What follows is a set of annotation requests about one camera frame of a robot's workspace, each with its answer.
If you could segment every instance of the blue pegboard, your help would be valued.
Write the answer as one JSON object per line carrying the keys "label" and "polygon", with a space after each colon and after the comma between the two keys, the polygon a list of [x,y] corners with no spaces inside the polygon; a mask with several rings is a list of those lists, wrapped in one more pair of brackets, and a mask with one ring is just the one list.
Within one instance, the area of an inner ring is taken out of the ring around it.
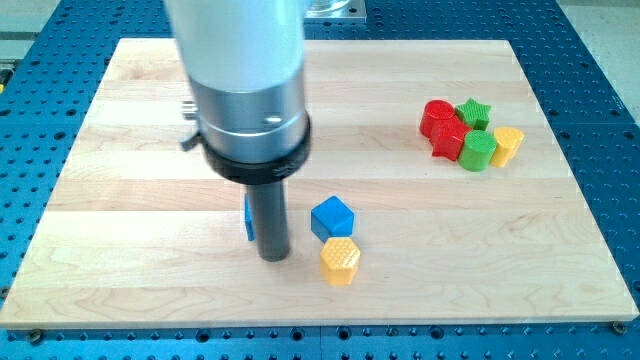
{"label": "blue pegboard", "polygon": [[[367,0],[309,39],[506,39],[640,302],[640,131],[555,1]],[[0,287],[11,284],[121,37],[168,37],[160,0],[62,0],[0,95]],[[0,359],[636,359],[640,322],[51,331]]]}

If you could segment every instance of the yellow cube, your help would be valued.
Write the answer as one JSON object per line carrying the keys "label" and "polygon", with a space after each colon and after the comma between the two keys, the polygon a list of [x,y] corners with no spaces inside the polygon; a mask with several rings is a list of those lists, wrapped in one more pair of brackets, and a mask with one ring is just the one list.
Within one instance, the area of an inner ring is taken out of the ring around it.
{"label": "yellow cube", "polygon": [[516,156],[518,148],[524,139],[524,133],[512,127],[500,127],[493,131],[498,146],[491,158],[491,165],[504,167],[509,160]]}
{"label": "yellow cube", "polygon": [[320,252],[320,272],[331,285],[350,285],[358,265],[360,249],[351,238],[329,238]]}

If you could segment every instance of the red block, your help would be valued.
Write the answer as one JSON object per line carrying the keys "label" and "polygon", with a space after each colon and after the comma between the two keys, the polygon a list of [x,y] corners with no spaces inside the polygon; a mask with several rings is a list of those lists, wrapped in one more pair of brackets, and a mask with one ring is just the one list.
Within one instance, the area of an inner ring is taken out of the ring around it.
{"label": "red block", "polygon": [[431,100],[425,105],[422,121],[420,122],[420,133],[431,139],[433,124],[439,121],[448,120],[456,115],[453,105],[444,100]]}
{"label": "red block", "polygon": [[431,130],[433,152],[431,156],[444,156],[451,161],[458,160],[464,144],[464,137],[471,126],[465,125],[457,116],[444,121],[437,121]]}

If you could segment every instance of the black ring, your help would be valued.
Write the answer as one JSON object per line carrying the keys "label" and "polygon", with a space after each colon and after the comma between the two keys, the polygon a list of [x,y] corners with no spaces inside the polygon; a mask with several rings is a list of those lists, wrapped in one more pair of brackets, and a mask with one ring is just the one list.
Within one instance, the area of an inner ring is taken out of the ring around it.
{"label": "black ring", "polygon": [[286,156],[280,159],[260,163],[247,164],[229,160],[220,156],[203,138],[202,146],[209,165],[220,176],[244,185],[263,185],[281,181],[298,171],[309,157],[311,150],[311,119],[307,115],[307,130],[302,142]]}

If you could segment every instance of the blue cube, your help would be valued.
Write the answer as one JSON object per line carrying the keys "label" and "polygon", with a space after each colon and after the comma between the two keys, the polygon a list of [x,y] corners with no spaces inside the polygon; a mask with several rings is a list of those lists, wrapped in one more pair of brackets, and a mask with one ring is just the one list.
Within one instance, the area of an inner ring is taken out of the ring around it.
{"label": "blue cube", "polygon": [[353,219],[353,211],[334,195],[311,210],[311,231],[323,243],[330,237],[351,236]]}
{"label": "blue cube", "polygon": [[256,235],[253,233],[253,221],[251,220],[251,208],[249,208],[249,196],[244,195],[244,226],[247,228],[247,237],[253,241]]}

